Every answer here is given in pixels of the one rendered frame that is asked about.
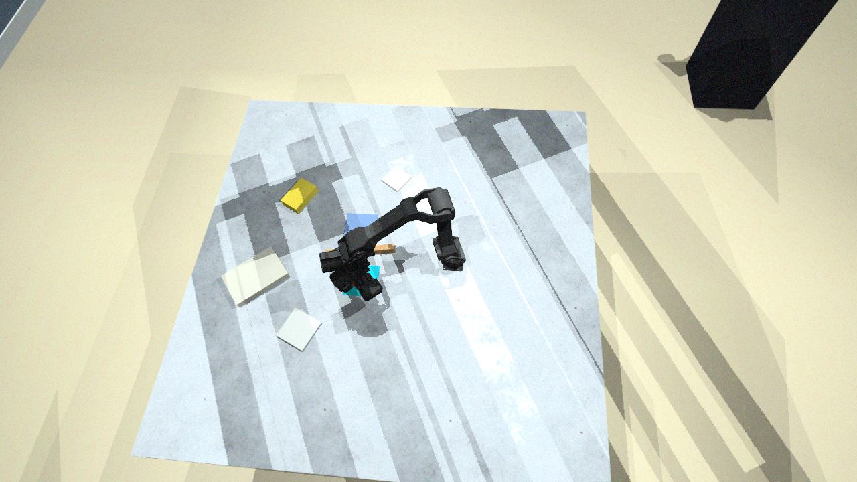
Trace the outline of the tan wooden bar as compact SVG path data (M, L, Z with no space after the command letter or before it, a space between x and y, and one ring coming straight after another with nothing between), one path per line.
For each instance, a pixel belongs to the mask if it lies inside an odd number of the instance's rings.
M334 250L334 249L325 250L325 251L332 251L332 250ZM394 244L376 245L376 249L374 249L374 252L376 253L376 255L395 253L395 245Z

